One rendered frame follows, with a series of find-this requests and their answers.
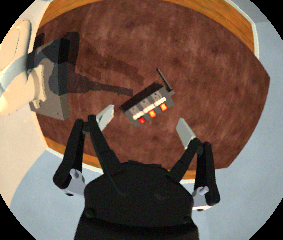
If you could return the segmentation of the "grey power strip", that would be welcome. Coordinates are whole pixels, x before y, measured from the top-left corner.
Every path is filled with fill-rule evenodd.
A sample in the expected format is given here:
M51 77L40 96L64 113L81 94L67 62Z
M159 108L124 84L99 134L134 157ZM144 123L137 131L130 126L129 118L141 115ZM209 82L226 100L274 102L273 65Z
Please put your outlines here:
M124 114L135 127L140 126L175 105L170 97L175 94L174 90L171 88L160 69L157 70L169 87L170 91L167 92L166 88L162 85L125 110Z

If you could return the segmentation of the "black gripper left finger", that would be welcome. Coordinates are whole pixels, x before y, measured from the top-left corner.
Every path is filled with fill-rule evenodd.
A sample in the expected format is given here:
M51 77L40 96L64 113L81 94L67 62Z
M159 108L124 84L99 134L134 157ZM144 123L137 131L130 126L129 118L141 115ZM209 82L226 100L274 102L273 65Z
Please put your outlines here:
M117 192L128 197L134 193L136 184L124 169L113 150L107 144L102 130L113 118L114 105L109 105L97 116L88 115L88 122L77 119L70 133L63 160L53 176L54 184L68 196L84 198L86 187L82 175L82 161L85 135L90 134L97 158L103 170L108 173Z

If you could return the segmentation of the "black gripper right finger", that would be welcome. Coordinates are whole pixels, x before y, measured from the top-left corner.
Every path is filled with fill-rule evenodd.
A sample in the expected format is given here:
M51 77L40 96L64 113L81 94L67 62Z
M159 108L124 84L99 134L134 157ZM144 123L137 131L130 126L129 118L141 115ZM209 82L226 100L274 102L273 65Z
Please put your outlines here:
M158 200L166 200L171 196L189 168L195 153L197 153L196 176L194 191L192 192L194 206L192 210L196 209L201 212L220 202L212 147L209 142L202 143L196 138L183 118L179 119L176 130L186 151L158 183L153 193Z

